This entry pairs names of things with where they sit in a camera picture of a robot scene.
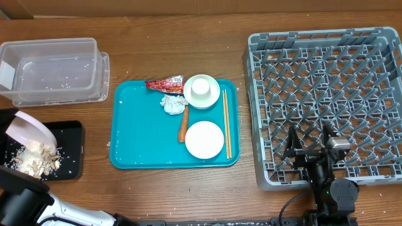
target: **wooden table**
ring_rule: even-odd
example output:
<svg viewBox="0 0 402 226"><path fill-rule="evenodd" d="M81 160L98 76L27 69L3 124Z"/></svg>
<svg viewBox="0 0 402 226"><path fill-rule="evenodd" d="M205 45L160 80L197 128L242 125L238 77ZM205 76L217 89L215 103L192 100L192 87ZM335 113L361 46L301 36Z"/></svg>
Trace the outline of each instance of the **wooden table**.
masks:
<svg viewBox="0 0 402 226"><path fill-rule="evenodd" d="M105 102L25 108L40 121L79 120L86 129L84 173L79 180L48 182L62 200L84 208L149 220L240 220L277 217L300 191L265 192L257 187L251 120L241 55L250 34L392 26L402 34L402 12L274 13L12 20L0 22L0 41L93 37L111 59ZM238 90L241 156L230 168L118 170L109 161L116 87L126 80L206 73L228 78ZM0 98L0 107L12 107ZM401 225L402 186L362 186L355 217L360 225ZM300 216L312 197L286 209Z"/></svg>

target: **food debris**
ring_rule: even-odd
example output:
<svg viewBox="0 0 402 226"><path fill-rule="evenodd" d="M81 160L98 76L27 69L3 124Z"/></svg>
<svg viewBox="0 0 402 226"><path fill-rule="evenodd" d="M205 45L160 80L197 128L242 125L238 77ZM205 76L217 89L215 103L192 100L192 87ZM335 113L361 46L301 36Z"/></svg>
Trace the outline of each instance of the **food debris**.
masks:
<svg viewBox="0 0 402 226"><path fill-rule="evenodd" d="M186 133L187 133L187 127L188 127L188 106L185 106L183 119L182 119L182 124L180 125L180 130L178 132L178 142L180 142L180 143L185 142L185 136L186 136Z"/></svg>
<svg viewBox="0 0 402 226"><path fill-rule="evenodd" d="M60 162L59 162L59 160L56 160L56 161L55 161L55 167L56 167L56 170L58 170L58 169L60 168Z"/></svg>
<svg viewBox="0 0 402 226"><path fill-rule="evenodd" d="M60 158L60 150L61 148L54 150L37 141L28 141L27 145L17 150L15 157L4 166L41 179L42 174L48 176L57 170L52 168L52 165Z"/></svg>

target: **blue tray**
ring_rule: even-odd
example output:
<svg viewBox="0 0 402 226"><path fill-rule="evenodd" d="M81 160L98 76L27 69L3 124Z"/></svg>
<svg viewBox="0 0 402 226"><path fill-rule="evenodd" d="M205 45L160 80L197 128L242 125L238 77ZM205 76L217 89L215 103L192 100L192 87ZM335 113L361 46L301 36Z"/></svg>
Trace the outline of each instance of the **blue tray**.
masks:
<svg viewBox="0 0 402 226"><path fill-rule="evenodd" d="M240 156L239 115L236 87L218 79L221 94L227 90L231 121L232 158L226 144L212 159L192 156L177 140L183 114L171 116L163 110L161 92L145 87L145 81L127 81L118 86L114 98L110 160L119 169L168 169L232 166ZM210 108L189 107L188 127L199 121L217 124L225 133L222 95Z"/></svg>

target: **clear plastic container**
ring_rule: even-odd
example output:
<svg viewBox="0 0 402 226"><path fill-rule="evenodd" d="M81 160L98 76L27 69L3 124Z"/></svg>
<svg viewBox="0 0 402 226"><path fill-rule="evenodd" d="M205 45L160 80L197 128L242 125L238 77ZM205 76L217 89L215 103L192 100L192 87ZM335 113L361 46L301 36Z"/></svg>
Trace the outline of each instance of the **clear plastic container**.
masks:
<svg viewBox="0 0 402 226"><path fill-rule="evenodd" d="M109 57L93 38L0 46L0 94L17 107L106 100Z"/></svg>

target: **white bowl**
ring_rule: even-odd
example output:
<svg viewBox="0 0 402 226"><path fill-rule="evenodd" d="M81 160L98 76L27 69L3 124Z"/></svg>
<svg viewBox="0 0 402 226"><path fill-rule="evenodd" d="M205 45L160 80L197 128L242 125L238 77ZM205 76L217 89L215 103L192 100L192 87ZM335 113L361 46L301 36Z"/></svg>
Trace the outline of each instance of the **white bowl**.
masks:
<svg viewBox="0 0 402 226"><path fill-rule="evenodd" d="M219 98L218 82L209 75L194 75L184 85L184 98L197 109L207 109Z"/></svg>
<svg viewBox="0 0 402 226"><path fill-rule="evenodd" d="M224 147L224 133L213 122L201 121L192 125L185 138L187 150L196 158L210 159Z"/></svg>

